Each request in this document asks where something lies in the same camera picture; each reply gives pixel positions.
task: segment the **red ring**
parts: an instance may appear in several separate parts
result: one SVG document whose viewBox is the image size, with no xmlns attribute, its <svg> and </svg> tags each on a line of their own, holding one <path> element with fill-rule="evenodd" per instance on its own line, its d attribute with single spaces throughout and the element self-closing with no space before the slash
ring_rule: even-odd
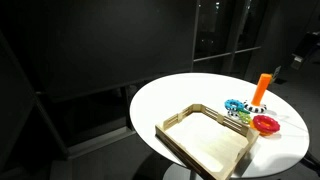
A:
<svg viewBox="0 0 320 180">
<path fill-rule="evenodd" d="M 280 125 L 271 117 L 257 115 L 253 118 L 254 126 L 261 132 L 274 133 L 280 130 Z"/>
</svg>

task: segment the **blue ring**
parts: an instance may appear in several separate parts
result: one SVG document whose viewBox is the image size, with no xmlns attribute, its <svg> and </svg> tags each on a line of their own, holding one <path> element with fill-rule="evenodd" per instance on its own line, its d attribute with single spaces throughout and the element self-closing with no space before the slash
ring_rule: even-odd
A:
<svg viewBox="0 0 320 180">
<path fill-rule="evenodd" d="M 244 109 L 242 102 L 234 99 L 229 99 L 224 103 L 224 107 L 227 110 L 237 111 L 237 109 Z"/>
</svg>

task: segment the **floor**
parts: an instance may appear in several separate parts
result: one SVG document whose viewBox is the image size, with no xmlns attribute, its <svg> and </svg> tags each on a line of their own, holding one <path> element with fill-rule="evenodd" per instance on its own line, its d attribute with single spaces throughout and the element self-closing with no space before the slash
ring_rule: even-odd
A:
<svg viewBox="0 0 320 180">
<path fill-rule="evenodd" d="M 320 121 L 315 118 L 320 117 L 318 69 L 320 70 L 320 65 L 316 68 L 306 66 L 300 71 L 291 68 L 282 70 L 279 78 L 285 82 L 274 83 L 268 89 L 286 100 L 303 117 L 310 133 L 309 150 L 320 159 L 320 141 L 317 140 L 317 137 L 320 137 L 320 131 L 317 131 Z M 158 180 L 162 179 L 165 171 L 172 164 L 149 148 L 137 134 L 78 157 L 69 163 L 71 169 L 68 180 Z M 35 174 L 34 179 L 50 179 L 43 171 Z M 319 177 L 314 171 L 298 163 L 285 172 L 259 179 L 308 180 L 319 179 Z"/>
</svg>

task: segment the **white tabletop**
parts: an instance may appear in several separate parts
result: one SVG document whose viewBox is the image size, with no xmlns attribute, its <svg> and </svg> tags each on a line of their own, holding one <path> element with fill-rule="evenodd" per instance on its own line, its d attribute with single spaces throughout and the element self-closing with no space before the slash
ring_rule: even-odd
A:
<svg viewBox="0 0 320 180">
<path fill-rule="evenodd" d="M 252 100 L 256 85 L 232 77 L 184 73 L 166 76 L 150 82 L 134 96 L 130 117 L 140 137 L 155 151 L 184 166 L 184 164 L 155 136 L 155 124 L 181 112 L 191 104 L 203 104 L 227 115 L 227 99 Z M 251 158 L 237 169 L 232 177 L 261 177 L 289 169 L 306 154 L 309 133 L 301 116 L 287 102 L 266 91 L 262 101 L 265 114 L 278 121 L 279 132 L 269 137 L 259 137 L 250 150 Z"/>
</svg>

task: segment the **black wall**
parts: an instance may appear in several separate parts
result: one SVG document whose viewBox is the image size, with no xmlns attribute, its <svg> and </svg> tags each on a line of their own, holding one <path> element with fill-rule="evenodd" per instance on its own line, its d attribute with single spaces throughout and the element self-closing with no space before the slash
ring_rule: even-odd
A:
<svg viewBox="0 0 320 180">
<path fill-rule="evenodd" d="M 190 70 L 196 0 L 6 0 L 0 26 L 53 101 Z"/>
<path fill-rule="evenodd" d="M 0 31 L 0 173 L 33 108 L 34 98 Z"/>
<path fill-rule="evenodd" d="M 258 79 L 260 73 L 272 73 L 278 66 L 290 67 L 292 53 L 304 35 L 320 30 L 319 0 L 281 0 L 270 7 L 273 10 L 271 22 L 262 49 L 253 53 L 246 79 Z"/>
</svg>

